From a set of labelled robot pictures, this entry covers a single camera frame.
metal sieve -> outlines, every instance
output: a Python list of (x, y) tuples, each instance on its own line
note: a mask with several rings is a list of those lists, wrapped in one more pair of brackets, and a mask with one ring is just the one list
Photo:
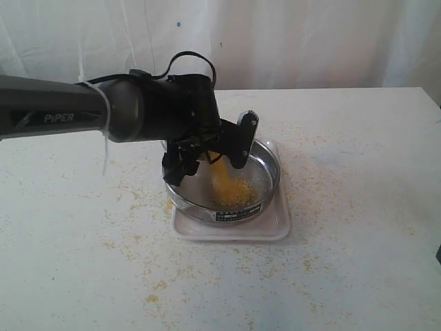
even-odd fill
[(203, 222), (231, 224), (250, 221), (271, 202), (280, 181), (280, 166), (269, 148), (255, 140), (248, 162), (242, 169), (234, 169), (225, 160), (230, 177), (247, 180), (254, 190), (254, 200), (247, 205), (233, 208), (216, 204), (212, 175), (207, 162), (201, 162), (194, 176), (186, 176), (179, 187), (166, 184), (167, 192), (184, 215)]

white backdrop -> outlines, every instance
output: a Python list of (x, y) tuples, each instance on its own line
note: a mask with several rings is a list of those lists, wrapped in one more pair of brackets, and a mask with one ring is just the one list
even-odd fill
[[(0, 74), (75, 82), (209, 57), (217, 88), (422, 86), (441, 103), (441, 0), (0, 0)], [(206, 72), (198, 59), (175, 73)]]

black cable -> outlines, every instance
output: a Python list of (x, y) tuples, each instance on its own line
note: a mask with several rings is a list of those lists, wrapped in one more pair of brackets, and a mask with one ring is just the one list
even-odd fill
[(216, 69), (213, 66), (213, 63), (211, 63), (207, 58), (205, 58), (204, 56), (200, 55), (199, 53), (193, 52), (191, 50), (185, 50), (183, 52), (179, 52), (178, 54), (176, 54), (174, 57), (172, 57), (172, 59), (170, 60), (170, 62), (168, 63), (168, 67), (167, 70), (163, 73), (160, 74), (158, 76), (152, 76), (152, 79), (162, 79), (165, 76), (167, 76), (167, 74), (170, 71), (170, 68), (172, 67), (173, 62), (175, 62), (175, 60), (177, 60), (180, 57), (184, 57), (185, 55), (190, 55), (193, 57), (198, 57), (199, 59), (204, 60), (205, 62), (207, 62), (210, 66), (210, 68), (212, 69), (212, 74), (213, 74), (213, 79), (212, 79), (212, 87), (214, 88), (214, 86), (216, 85)]
[[(175, 60), (177, 60), (180, 57), (184, 57), (185, 55), (198, 57), (199, 59), (202, 59), (209, 64), (210, 68), (212, 69), (212, 74), (213, 74), (212, 87), (214, 88), (214, 86), (216, 85), (216, 69), (214, 68), (213, 63), (211, 63), (207, 58), (200, 55), (199, 53), (193, 52), (191, 50), (185, 50), (183, 52), (179, 52), (178, 54), (174, 55), (168, 64), (167, 70), (163, 74), (160, 74), (158, 76), (149, 75), (150, 79), (157, 80), (157, 79), (162, 79), (165, 76), (167, 76), (167, 74), (169, 73), (169, 71), (172, 67), (173, 62), (175, 62)], [(111, 81), (114, 79), (137, 79), (137, 78), (138, 77), (133, 74), (111, 74), (108, 76), (102, 76), (102, 77), (90, 79), (87, 82), (91, 83), (91, 84), (98, 84), (98, 83), (103, 83), (105, 81)], [(77, 83), (76, 85), (87, 86), (87, 84), (84, 82)]]

sieve label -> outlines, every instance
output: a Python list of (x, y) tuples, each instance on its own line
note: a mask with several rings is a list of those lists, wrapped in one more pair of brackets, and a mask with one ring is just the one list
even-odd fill
[(246, 219), (260, 212), (261, 205), (241, 210), (240, 212), (217, 212), (216, 222), (231, 222)]

white table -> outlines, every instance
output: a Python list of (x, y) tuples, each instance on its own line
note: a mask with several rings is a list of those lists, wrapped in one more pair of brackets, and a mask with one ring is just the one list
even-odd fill
[(0, 330), (441, 330), (441, 110), (419, 88), (218, 91), (280, 149), (293, 231), (192, 243), (160, 143), (0, 143)]

